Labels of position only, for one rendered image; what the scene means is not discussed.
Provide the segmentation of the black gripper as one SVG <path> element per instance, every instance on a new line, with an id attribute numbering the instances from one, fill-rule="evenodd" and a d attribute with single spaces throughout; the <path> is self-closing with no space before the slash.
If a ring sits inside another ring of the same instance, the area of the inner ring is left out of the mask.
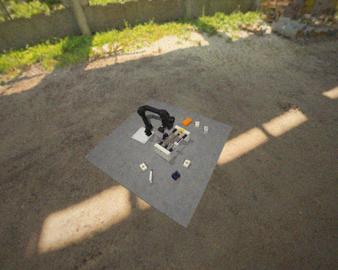
<path id="1" fill-rule="evenodd" d="M 168 123 L 168 121 L 167 121 L 166 123 Z M 162 122 L 162 126 L 163 126 L 163 127 L 159 127 L 159 128 L 158 128 L 158 131 L 162 132 L 163 134 L 164 134 L 164 128 L 166 127 L 166 126 L 165 126 L 166 123 L 163 123 L 163 122 Z"/>

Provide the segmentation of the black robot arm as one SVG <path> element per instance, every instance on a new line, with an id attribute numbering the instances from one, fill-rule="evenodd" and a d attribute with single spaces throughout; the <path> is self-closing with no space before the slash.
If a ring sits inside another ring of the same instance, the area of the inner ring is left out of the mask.
<path id="1" fill-rule="evenodd" d="M 145 124 L 145 133 L 147 136 L 150 136 L 151 133 L 151 129 L 152 129 L 152 124 L 150 124 L 147 120 L 147 117 L 145 115 L 145 111 L 150 111 L 153 113 L 156 113 L 160 116 L 160 118 L 162 118 L 162 122 L 166 123 L 168 121 L 168 123 L 166 123 L 165 126 L 167 126 L 168 129 L 173 127 L 173 123 L 174 123 L 174 116 L 169 116 L 170 114 L 167 112 L 167 110 L 165 109 L 157 109 L 157 108 L 153 108 L 149 105 L 145 105 L 145 106 L 140 106 L 137 110 L 137 113 L 141 116 L 141 118 L 144 121 Z"/>

